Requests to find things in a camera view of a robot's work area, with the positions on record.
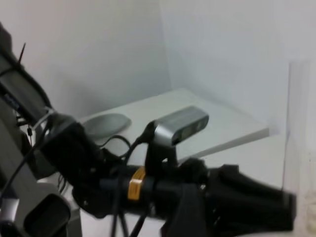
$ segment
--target yellow tag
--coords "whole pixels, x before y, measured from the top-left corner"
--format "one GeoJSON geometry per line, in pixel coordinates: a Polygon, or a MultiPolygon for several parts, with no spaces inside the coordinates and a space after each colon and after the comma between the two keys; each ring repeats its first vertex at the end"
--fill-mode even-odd
{"type": "Polygon", "coordinates": [[[128,195],[127,198],[129,200],[137,201],[139,200],[140,190],[143,185],[143,179],[145,177],[145,168],[142,166],[140,167],[132,176],[131,180],[129,181],[128,187],[128,195]]]}

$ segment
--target black cable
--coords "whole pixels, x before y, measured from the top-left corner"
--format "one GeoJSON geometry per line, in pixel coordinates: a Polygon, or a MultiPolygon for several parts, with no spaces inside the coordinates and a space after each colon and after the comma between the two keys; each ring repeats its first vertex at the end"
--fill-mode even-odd
{"type": "Polygon", "coordinates": [[[58,184],[57,184],[57,188],[58,188],[59,193],[62,193],[65,190],[66,185],[67,185],[67,181],[66,181],[65,177],[62,174],[59,174],[58,184]]]}
{"type": "Polygon", "coordinates": [[[140,230],[143,227],[143,224],[145,222],[145,219],[147,217],[147,212],[145,212],[143,215],[141,215],[141,217],[138,219],[132,233],[130,234],[129,237],[137,237],[139,235],[140,230]]]}
{"type": "Polygon", "coordinates": [[[15,111],[15,113],[16,113],[16,125],[18,126],[18,127],[22,127],[22,126],[24,126],[24,125],[27,125],[28,126],[28,128],[27,128],[27,135],[29,136],[29,138],[30,138],[30,144],[31,144],[31,146],[33,146],[33,144],[32,144],[32,136],[33,136],[33,132],[32,132],[32,129],[31,129],[31,126],[24,120],[24,121],[19,121],[19,119],[23,119],[16,111],[15,111]]]}
{"type": "Polygon", "coordinates": [[[33,157],[33,152],[37,149],[37,147],[42,143],[46,132],[48,131],[49,126],[48,124],[45,126],[43,133],[40,135],[38,142],[34,144],[34,146],[29,150],[29,152],[25,155],[19,166],[15,169],[9,180],[6,182],[4,188],[1,191],[0,200],[3,199],[5,191],[11,186],[13,180],[15,179],[16,175],[20,172],[21,168],[25,165],[25,163],[29,160],[29,158],[33,157]]]}
{"type": "Polygon", "coordinates": [[[125,215],[122,211],[119,212],[119,219],[123,229],[123,236],[128,237],[128,227],[125,219],[125,215]]]}
{"type": "MultiPolygon", "coordinates": [[[[113,139],[119,139],[119,140],[123,141],[128,146],[129,149],[131,148],[130,142],[125,137],[123,137],[121,135],[113,135],[113,136],[111,136],[105,143],[103,143],[99,147],[100,148],[104,148],[104,146],[107,145],[108,142],[110,142],[113,139]]],[[[119,156],[119,158],[124,158],[124,157],[126,157],[126,155],[127,155],[127,152],[124,153],[123,155],[119,156]]]]}
{"type": "Polygon", "coordinates": [[[126,171],[127,163],[128,160],[130,159],[133,151],[135,148],[145,142],[150,142],[154,138],[154,132],[155,132],[155,126],[153,122],[150,122],[142,135],[140,135],[135,142],[131,145],[130,149],[126,153],[126,157],[123,160],[123,164],[121,166],[121,169],[119,170],[118,173],[118,185],[117,188],[115,189],[114,193],[114,203],[113,203],[113,221],[112,221],[112,226],[111,226],[111,237],[115,237],[116,235],[116,230],[117,230],[117,221],[118,221],[118,214],[119,214],[119,209],[120,209],[120,197],[121,197],[121,190],[122,190],[122,182],[123,182],[123,175],[124,172],[126,171]]]}
{"type": "Polygon", "coordinates": [[[119,205],[120,205],[120,196],[121,196],[121,186],[122,186],[122,180],[123,180],[123,174],[126,170],[127,162],[129,158],[131,157],[133,151],[135,148],[140,144],[140,140],[136,139],[136,141],[131,145],[130,149],[127,151],[126,157],[123,160],[122,167],[118,173],[118,185],[115,190],[114,194],[114,203],[113,203],[113,221],[111,226],[111,237],[115,237],[116,230],[117,230],[117,221],[118,221],[118,214],[119,214],[119,205]]]}
{"type": "Polygon", "coordinates": [[[18,61],[19,65],[21,65],[21,61],[22,61],[24,50],[25,50],[25,46],[26,46],[26,43],[23,44],[23,48],[22,48],[22,51],[20,53],[20,57],[19,57],[19,61],[18,61]]]}

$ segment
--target white table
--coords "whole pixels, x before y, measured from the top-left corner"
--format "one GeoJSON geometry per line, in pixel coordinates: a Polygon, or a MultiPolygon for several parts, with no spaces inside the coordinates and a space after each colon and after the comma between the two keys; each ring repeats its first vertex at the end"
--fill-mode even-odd
{"type": "Polygon", "coordinates": [[[264,184],[282,187],[285,153],[283,136],[267,137],[202,159],[207,167],[238,164],[239,171],[264,184]]]}
{"type": "MultiPolygon", "coordinates": [[[[208,167],[219,167],[223,164],[238,164],[240,172],[257,179],[265,184],[276,187],[282,186],[284,162],[284,138],[282,136],[268,137],[216,154],[202,157],[208,167]]],[[[81,213],[83,237],[108,237],[111,228],[111,216],[96,220],[86,213],[81,213]]],[[[126,215],[129,230],[133,228],[138,217],[126,215]]],[[[146,220],[140,237],[159,237],[163,221],[146,220]]],[[[122,237],[121,227],[118,226],[118,237],[122,237]]]]}
{"type": "MultiPolygon", "coordinates": [[[[264,124],[247,115],[201,99],[185,89],[100,112],[80,121],[85,122],[93,117],[109,113],[124,114],[132,120],[132,124],[121,135],[133,142],[152,120],[191,105],[207,112],[210,120],[206,129],[177,146],[178,158],[202,157],[269,135],[269,130],[264,124]]],[[[107,148],[117,154],[123,154],[126,151],[125,144],[117,140],[111,141],[107,148]]],[[[142,165],[145,154],[145,145],[137,147],[130,158],[130,163],[142,165]]]]}

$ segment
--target gray camera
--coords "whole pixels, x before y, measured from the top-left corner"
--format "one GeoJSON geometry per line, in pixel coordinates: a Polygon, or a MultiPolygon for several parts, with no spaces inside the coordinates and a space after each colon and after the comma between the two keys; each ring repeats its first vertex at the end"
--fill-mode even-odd
{"type": "Polygon", "coordinates": [[[194,106],[156,119],[154,142],[162,146],[175,146],[205,129],[208,120],[208,114],[194,106]]]}

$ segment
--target gray metal part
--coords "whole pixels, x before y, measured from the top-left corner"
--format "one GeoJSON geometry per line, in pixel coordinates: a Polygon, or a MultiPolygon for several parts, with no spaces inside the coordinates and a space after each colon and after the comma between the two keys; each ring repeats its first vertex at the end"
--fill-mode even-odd
{"type": "MultiPolygon", "coordinates": [[[[0,134],[0,174],[6,181],[11,177],[23,157],[1,119],[0,134]]],[[[12,223],[22,237],[30,237],[23,227],[26,216],[48,195],[57,195],[67,203],[54,185],[49,183],[37,183],[27,165],[20,170],[14,179],[8,194],[10,194],[10,196],[6,195],[3,199],[0,211],[0,222],[9,221],[12,223]]],[[[78,212],[79,210],[76,209],[72,214],[72,218],[76,220],[75,224],[77,226],[78,215],[77,218],[75,217],[78,212]]]]}
{"type": "MultiPolygon", "coordinates": [[[[55,173],[49,177],[39,180],[41,183],[50,183],[54,186],[58,184],[59,173],[55,173]]],[[[81,217],[80,217],[80,207],[75,202],[72,196],[73,187],[68,183],[62,195],[67,200],[71,208],[71,217],[68,222],[68,237],[81,237],[82,228],[81,228],[81,217]]]]}
{"type": "MultiPolygon", "coordinates": [[[[10,69],[12,66],[0,54],[0,73],[10,69]]],[[[33,120],[40,120],[46,110],[41,96],[35,89],[22,77],[18,72],[12,71],[0,78],[0,86],[15,96],[15,100],[32,115],[33,120]]],[[[3,99],[10,104],[12,108],[17,110],[19,105],[8,94],[4,95],[3,99]]]]}
{"type": "Polygon", "coordinates": [[[174,135],[177,132],[192,123],[206,118],[208,118],[207,113],[197,107],[190,106],[156,119],[154,141],[163,146],[173,146],[174,135]]]}
{"type": "MultiPolygon", "coordinates": [[[[13,51],[12,51],[12,37],[9,34],[9,32],[3,27],[1,22],[0,22],[0,47],[3,47],[6,50],[6,52],[15,61],[18,61],[17,58],[15,57],[15,55],[13,54],[13,51]]],[[[1,56],[0,56],[0,62],[3,62],[2,64],[0,63],[0,73],[1,73],[1,72],[3,72],[3,70],[8,69],[9,64],[1,56]]],[[[14,75],[15,75],[15,79],[17,79],[18,81],[19,81],[19,79],[22,79],[22,77],[20,75],[18,75],[17,73],[15,73],[14,75]]],[[[19,83],[19,86],[22,86],[25,83],[28,84],[27,82],[24,82],[22,84],[19,83]]],[[[46,111],[42,112],[42,108],[44,106],[44,103],[43,103],[40,95],[38,95],[37,93],[35,93],[33,91],[32,96],[34,97],[32,99],[36,100],[36,103],[39,104],[39,108],[40,108],[40,115],[39,116],[44,115],[46,113],[46,111]]],[[[0,98],[0,109],[1,109],[0,119],[3,120],[3,122],[5,123],[7,129],[9,130],[12,138],[15,140],[16,144],[18,145],[18,147],[21,148],[21,136],[19,135],[20,130],[19,130],[19,128],[16,127],[16,119],[15,119],[15,117],[12,116],[12,110],[13,109],[11,107],[9,107],[8,104],[5,103],[2,98],[0,98]]],[[[36,133],[37,134],[41,134],[42,130],[43,130],[43,128],[41,126],[39,126],[36,129],[36,133]]]]}

